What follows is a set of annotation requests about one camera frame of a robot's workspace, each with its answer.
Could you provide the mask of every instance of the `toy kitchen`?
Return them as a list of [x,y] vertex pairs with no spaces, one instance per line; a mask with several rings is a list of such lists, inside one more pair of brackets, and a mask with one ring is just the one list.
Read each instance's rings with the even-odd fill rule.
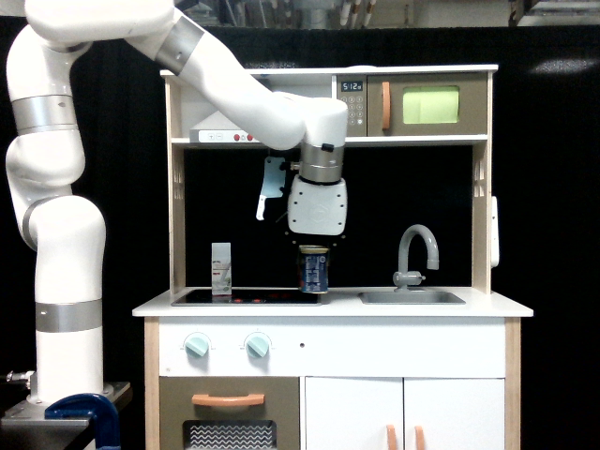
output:
[[496,70],[249,69],[348,105],[347,222],[318,237],[286,223],[298,149],[162,72],[171,288],[133,311],[148,450],[520,448],[533,312],[491,290]]

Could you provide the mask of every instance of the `green microwave window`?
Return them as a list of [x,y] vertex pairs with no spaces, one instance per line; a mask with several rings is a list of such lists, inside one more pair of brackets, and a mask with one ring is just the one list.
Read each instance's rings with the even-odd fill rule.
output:
[[405,87],[402,111],[405,124],[455,124],[458,86]]

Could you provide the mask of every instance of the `orange handle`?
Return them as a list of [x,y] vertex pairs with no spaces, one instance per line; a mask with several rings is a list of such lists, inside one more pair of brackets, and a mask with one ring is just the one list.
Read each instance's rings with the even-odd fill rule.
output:
[[200,406],[252,406],[264,404],[264,394],[250,394],[245,397],[211,397],[196,394],[191,398],[194,405]]
[[423,427],[417,425],[414,428],[416,432],[416,450],[425,450],[425,435],[423,434]]
[[396,447],[396,429],[393,425],[387,426],[387,448],[388,450],[397,450]]
[[390,82],[382,82],[383,95],[383,123],[382,129],[390,129],[390,116],[392,115],[392,101],[390,99]]

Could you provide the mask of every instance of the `white countertop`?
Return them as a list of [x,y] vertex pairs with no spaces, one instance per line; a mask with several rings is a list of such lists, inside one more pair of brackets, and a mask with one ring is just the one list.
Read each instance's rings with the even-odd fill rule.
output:
[[359,293],[391,292],[384,288],[331,288],[320,305],[198,305],[172,306],[172,302],[199,288],[177,294],[166,291],[133,310],[135,317],[532,317],[533,310],[493,292],[484,294],[471,287],[422,289],[453,293],[464,305],[365,305]]

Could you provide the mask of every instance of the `white cabinet door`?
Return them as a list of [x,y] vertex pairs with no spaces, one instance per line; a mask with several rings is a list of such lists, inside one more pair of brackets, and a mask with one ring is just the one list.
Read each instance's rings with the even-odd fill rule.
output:
[[306,378],[307,450],[402,450],[402,379]]
[[504,380],[404,379],[404,413],[406,450],[504,449]]

